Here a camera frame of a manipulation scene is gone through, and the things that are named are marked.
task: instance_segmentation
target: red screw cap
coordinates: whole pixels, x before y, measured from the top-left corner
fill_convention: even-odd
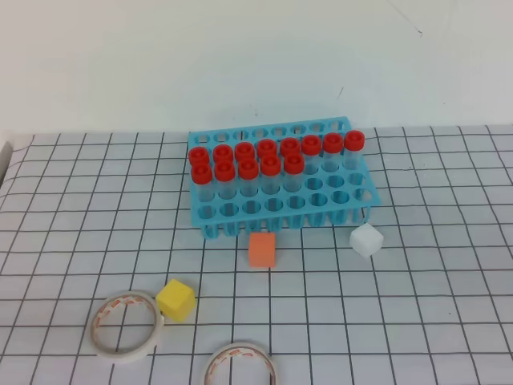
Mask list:
[[[259,158],[263,158],[267,155],[276,155],[277,147],[276,142],[271,139],[263,139],[256,144],[256,153]]]
[[[208,164],[192,166],[191,177],[196,184],[207,184],[212,181],[212,169]]]
[[[360,131],[349,131],[345,134],[345,148],[350,151],[360,151],[366,142],[366,136]]]
[[[276,176],[281,171],[280,158],[276,155],[264,156],[260,161],[260,170],[266,176]]]
[[[208,156],[208,150],[205,147],[194,147],[189,151],[189,163],[192,167],[198,164],[209,164],[210,157]]]
[[[344,139],[342,138],[342,135],[337,134],[336,132],[330,132],[324,136],[322,147],[324,148],[324,151],[330,154],[336,154],[344,148]]]
[[[246,158],[239,162],[239,178],[244,180],[255,179],[258,176],[258,162],[253,158]]]
[[[219,182],[229,182],[235,178],[235,167],[231,161],[219,162],[214,167],[214,173]]]
[[[214,163],[224,161],[233,162],[233,150],[227,144],[216,146],[212,154],[214,156]]]
[[[280,154],[283,157],[301,151],[301,144],[296,138],[285,138],[280,143]]]
[[[242,142],[235,146],[235,159],[237,162],[240,162],[246,158],[254,158],[255,157],[255,148],[249,142]]]
[[[322,142],[317,135],[307,135],[301,141],[301,150],[305,155],[316,156],[321,153]]]
[[[290,154],[285,157],[285,172],[288,174],[301,174],[305,169],[305,158],[302,154]]]

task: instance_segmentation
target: white tape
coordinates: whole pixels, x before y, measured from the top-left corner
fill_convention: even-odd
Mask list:
[[[217,367],[229,359],[236,357],[249,357],[249,358],[260,358],[265,362],[265,366],[269,369],[271,375],[271,385],[278,385],[278,374],[274,367],[273,361],[265,353],[265,351],[256,345],[246,342],[236,342],[225,347],[221,347],[216,353],[210,357],[201,375],[200,385],[209,385],[214,374],[216,373]]]
[[[115,351],[114,349],[103,346],[98,340],[97,335],[101,320],[107,317],[117,307],[128,305],[145,305],[153,313],[153,330],[150,336],[145,342],[130,350]],[[138,291],[127,291],[108,298],[96,312],[90,326],[91,345],[98,356],[104,357],[112,363],[131,363],[132,361],[146,357],[148,353],[153,351],[163,326],[164,317],[160,314],[159,307],[153,298]]]

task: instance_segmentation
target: cube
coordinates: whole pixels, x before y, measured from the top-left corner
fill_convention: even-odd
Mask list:
[[[176,322],[183,322],[196,305],[194,290],[176,279],[169,281],[155,300],[160,311]]]
[[[251,267],[276,266],[276,234],[249,234],[249,265]]]
[[[383,236],[374,227],[365,223],[351,232],[349,244],[362,257],[370,257],[383,246]]]

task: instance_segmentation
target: plastic vial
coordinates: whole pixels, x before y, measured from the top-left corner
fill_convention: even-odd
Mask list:
[[[296,138],[285,138],[280,142],[280,154],[284,158],[299,152],[301,152],[301,144]]]
[[[191,178],[196,185],[198,199],[200,202],[209,202],[214,199],[212,169],[209,164],[198,164],[196,166],[192,166]]]
[[[262,159],[267,155],[276,155],[277,154],[277,146],[276,142],[271,139],[263,139],[256,144],[256,154],[259,159]]]
[[[319,154],[322,150],[322,141],[317,135],[307,135],[301,141],[301,151],[305,158],[305,174],[315,174],[319,168]]]
[[[345,134],[344,167],[348,170],[356,170],[362,162],[362,149],[366,137],[362,132],[353,130]]]
[[[210,156],[205,147],[194,147],[189,151],[189,163],[192,167],[198,164],[210,164]]]
[[[280,191],[280,158],[276,155],[267,155],[261,159],[262,191],[273,195]]]
[[[284,188],[289,193],[295,193],[301,188],[303,183],[303,170],[305,169],[305,160],[301,154],[290,154],[285,157],[285,182]]]
[[[235,146],[235,159],[240,162],[243,159],[255,159],[255,148],[249,142],[242,142]]]
[[[222,199],[232,199],[236,195],[235,167],[233,162],[219,162],[214,168],[219,182],[217,191]]]
[[[322,143],[324,149],[322,168],[327,172],[335,172],[341,164],[341,152],[344,148],[342,135],[331,132],[324,136]]]
[[[246,158],[239,162],[240,193],[244,197],[254,197],[258,193],[258,162]]]
[[[233,162],[233,150],[227,144],[220,144],[214,147],[212,157],[214,158],[215,164],[219,162]]]

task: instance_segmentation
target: masking tape roll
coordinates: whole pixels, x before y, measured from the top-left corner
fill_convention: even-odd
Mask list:
[[[98,340],[98,330],[103,318],[106,318],[114,309],[128,305],[144,305],[153,313],[153,330],[148,339],[130,350],[107,348]],[[90,338],[93,350],[99,357],[104,357],[112,363],[131,363],[146,357],[156,346],[160,331],[164,327],[164,317],[159,307],[150,296],[139,291],[127,291],[108,298],[96,312],[90,326]]]
[[[236,356],[257,357],[261,358],[265,366],[269,369],[271,375],[271,385],[278,385],[278,375],[271,358],[260,347],[246,342],[236,342],[225,347],[221,347],[216,353],[210,357],[201,375],[201,385],[209,385],[212,381],[217,367],[229,359]]]

